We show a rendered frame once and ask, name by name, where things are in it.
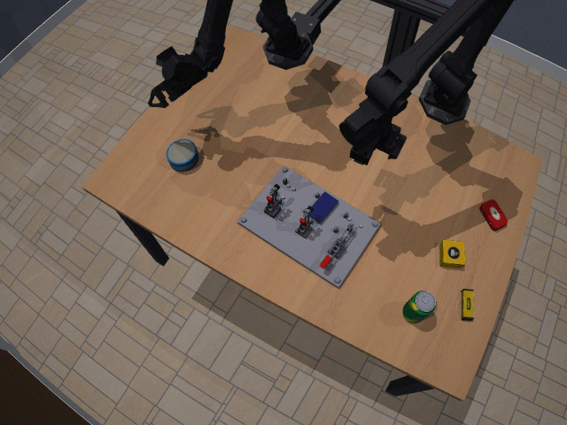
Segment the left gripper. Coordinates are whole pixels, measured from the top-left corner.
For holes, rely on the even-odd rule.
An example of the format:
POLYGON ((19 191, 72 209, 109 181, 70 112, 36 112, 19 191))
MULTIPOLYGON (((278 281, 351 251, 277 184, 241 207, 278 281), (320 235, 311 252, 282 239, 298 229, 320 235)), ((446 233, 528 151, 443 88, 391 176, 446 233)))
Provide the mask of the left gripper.
MULTIPOLYGON (((388 128, 391 124, 392 123, 390 123, 387 127, 377 127, 377 128, 378 129, 388 128)), ((407 137, 403 134, 400 134, 400 131, 401 131, 400 127, 392 124, 390 136, 389 136, 388 140, 386 141, 384 147, 382 147, 380 145, 377 145, 377 147, 376 147, 376 149, 389 154, 388 159, 391 159, 391 158, 396 159, 399 156, 400 151, 401 151, 404 143, 407 140, 407 137)))

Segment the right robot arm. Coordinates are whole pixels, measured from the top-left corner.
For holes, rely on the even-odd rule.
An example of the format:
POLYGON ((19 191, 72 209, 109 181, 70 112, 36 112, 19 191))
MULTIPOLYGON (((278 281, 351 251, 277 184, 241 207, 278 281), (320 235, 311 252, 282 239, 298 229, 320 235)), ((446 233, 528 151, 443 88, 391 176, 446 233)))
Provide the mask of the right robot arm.
MULTIPOLYGON (((204 80, 208 72, 217 69, 225 51, 225 32, 232 3, 233 0, 207 0, 191 54, 178 55, 173 47, 169 47, 157 56, 156 65, 162 67, 162 76, 171 89, 183 81, 194 86, 204 80)), ((299 37, 297 27, 288 15, 285 0, 262 0, 262 11, 260 3, 256 21, 262 28, 261 32, 269 35, 266 51, 300 60, 309 40, 299 37)))

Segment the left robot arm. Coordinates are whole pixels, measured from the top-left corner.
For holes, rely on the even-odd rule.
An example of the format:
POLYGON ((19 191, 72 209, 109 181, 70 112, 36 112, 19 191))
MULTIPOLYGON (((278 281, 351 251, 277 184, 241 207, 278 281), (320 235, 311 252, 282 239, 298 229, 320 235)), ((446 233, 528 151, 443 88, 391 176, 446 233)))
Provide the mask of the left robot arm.
POLYGON ((374 73, 365 88, 368 98, 339 124, 342 136, 353 146, 350 158, 368 165, 377 141, 384 147, 392 124, 377 127, 388 126, 406 109, 411 90, 428 68, 469 28, 457 49, 444 53, 431 69, 431 84, 424 97, 425 103, 461 116, 477 77, 472 69, 478 54, 513 2, 457 0, 414 44, 374 73))

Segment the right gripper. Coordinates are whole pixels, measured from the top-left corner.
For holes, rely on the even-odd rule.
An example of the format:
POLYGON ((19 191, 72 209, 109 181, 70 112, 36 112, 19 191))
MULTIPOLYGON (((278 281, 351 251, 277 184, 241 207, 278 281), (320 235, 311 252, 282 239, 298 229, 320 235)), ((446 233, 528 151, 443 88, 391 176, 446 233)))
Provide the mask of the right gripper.
POLYGON ((165 95, 162 93, 161 90, 166 91, 167 94, 169 95, 169 97, 168 97, 169 100, 171 102, 174 102, 178 97, 180 97, 181 95, 186 93, 191 88, 192 88, 191 85, 189 85, 189 84, 185 83, 185 81, 183 81, 180 84, 178 84, 177 86, 175 86, 173 89, 171 89, 167 85, 166 81, 163 81, 162 83, 160 83, 158 86, 156 86, 154 89, 151 90, 151 97, 149 99, 148 105, 150 107, 166 108, 166 107, 169 106, 169 104, 166 100, 165 95), (158 98, 158 100, 159 100, 158 104, 152 103, 152 100, 153 100, 154 97, 158 98))

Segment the green and yellow drink can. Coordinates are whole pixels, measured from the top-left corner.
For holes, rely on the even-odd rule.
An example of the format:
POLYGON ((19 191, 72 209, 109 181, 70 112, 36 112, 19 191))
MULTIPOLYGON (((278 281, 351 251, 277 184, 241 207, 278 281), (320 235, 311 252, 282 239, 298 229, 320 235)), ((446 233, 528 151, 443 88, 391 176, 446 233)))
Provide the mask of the green and yellow drink can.
POLYGON ((426 290, 418 291, 403 306, 403 316, 410 323, 418 323, 434 311, 435 305, 436 299, 432 293, 426 290))

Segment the grey round tin with blue rim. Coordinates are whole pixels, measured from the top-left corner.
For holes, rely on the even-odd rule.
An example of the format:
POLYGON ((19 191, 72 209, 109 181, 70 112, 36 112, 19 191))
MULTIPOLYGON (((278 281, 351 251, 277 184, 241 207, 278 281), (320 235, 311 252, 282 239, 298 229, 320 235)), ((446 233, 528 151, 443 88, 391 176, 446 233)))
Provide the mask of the grey round tin with blue rim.
POLYGON ((194 142, 181 139, 167 148, 167 161, 177 172, 190 171, 198 163, 198 150, 194 142))

